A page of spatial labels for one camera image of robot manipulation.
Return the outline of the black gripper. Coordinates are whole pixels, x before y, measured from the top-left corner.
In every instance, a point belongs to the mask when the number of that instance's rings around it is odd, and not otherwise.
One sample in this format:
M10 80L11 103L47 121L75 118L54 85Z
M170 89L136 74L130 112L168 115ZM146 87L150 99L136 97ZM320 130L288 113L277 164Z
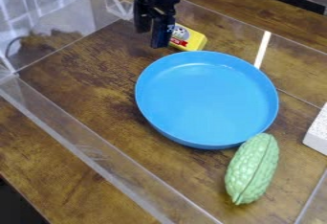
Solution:
M174 5L180 0L133 0L133 25L134 30L141 33L150 31L150 47L157 49L168 46L169 38L174 28ZM158 10L164 14L153 14L150 11Z

